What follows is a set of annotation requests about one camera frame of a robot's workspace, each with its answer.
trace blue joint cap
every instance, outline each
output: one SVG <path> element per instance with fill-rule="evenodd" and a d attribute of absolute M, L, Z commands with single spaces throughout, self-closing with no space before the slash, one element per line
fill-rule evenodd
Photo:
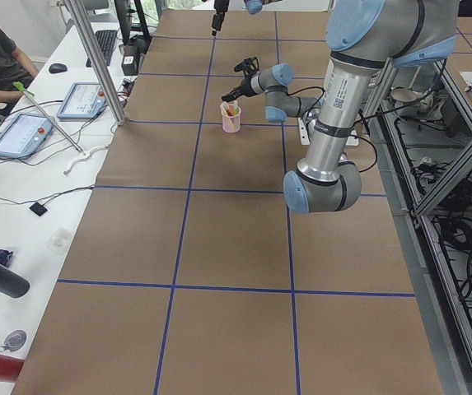
<path fill-rule="evenodd" d="M 456 46 L 456 36 L 444 39 L 419 51 L 408 53 L 400 58 L 393 59 L 393 67 L 417 67 L 422 64 L 431 64 L 451 55 Z"/>
<path fill-rule="evenodd" d="M 333 51 L 353 47 L 375 25 L 386 0 L 340 0 L 327 24 L 327 45 Z"/>
<path fill-rule="evenodd" d="M 263 3 L 261 0 L 247 0 L 245 2 L 245 7 L 249 14 L 254 15 L 262 10 Z"/>
<path fill-rule="evenodd" d="M 300 177 L 294 171 L 289 171 L 283 177 L 283 196 L 288 208 L 294 212 L 309 212 L 309 201 Z"/>
<path fill-rule="evenodd" d="M 269 122 L 284 122 L 287 120 L 287 113 L 278 107 L 265 107 L 265 118 Z"/>
<path fill-rule="evenodd" d="M 294 71 L 292 67 L 286 63 L 272 66 L 272 75 L 276 78 L 276 81 L 283 86 L 288 86 L 292 80 L 294 80 Z"/>

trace black box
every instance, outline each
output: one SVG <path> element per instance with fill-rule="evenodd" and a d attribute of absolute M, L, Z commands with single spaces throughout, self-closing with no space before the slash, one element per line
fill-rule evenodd
<path fill-rule="evenodd" d="M 122 71 L 125 76 L 136 76 L 138 74 L 138 62 L 140 51 L 137 45 L 125 45 L 122 57 Z"/>

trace marker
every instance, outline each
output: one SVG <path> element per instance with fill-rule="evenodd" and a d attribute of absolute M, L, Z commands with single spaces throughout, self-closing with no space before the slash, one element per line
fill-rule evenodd
<path fill-rule="evenodd" d="M 232 113 L 232 110 L 230 109 L 230 105 L 228 105 L 228 103 L 227 103 L 226 101 L 223 101 L 223 102 L 222 102 L 222 106 L 223 106 L 223 108 L 225 109 L 225 111 L 227 112 L 227 115 L 228 115 L 229 117 L 233 117 L 233 116 L 234 116 L 234 114 Z"/>

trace monitor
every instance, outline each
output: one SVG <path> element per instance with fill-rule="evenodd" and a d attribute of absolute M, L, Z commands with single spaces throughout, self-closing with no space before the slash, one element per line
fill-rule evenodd
<path fill-rule="evenodd" d="M 119 20 L 122 43 L 128 45 L 131 33 L 131 16 L 129 15 L 129 0 L 114 0 L 114 9 Z"/>
<path fill-rule="evenodd" d="M 135 45 L 139 48 L 140 52 L 146 53 L 149 44 L 152 41 L 152 37 L 147 30 L 146 18 L 144 17 L 144 10 L 141 0 L 134 0 L 135 8 L 130 7 L 131 0 L 114 0 L 114 8 L 117 12 L 117 18 L 120 24 L 120 33 L 122 34 L 122 42 L 124 45 Z M 134 36 L 130 39 L 132 30 L 132 13 L 137 13 L 138 20 L 140 21 L 142 37 Z"/>

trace keyboard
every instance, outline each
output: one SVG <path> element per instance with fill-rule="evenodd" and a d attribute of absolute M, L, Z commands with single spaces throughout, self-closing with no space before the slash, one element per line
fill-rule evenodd
<path fill-rule="evenodd" d="M 104 55 L 105 64 L 109 66 L 114 51 L 114 42 L 117 40 L 117 30 L 98 30 L 95 32 L 95 36 Z M 87 59 L 86 67 L 91 67 L 91 60 L 89 58 Z"/>

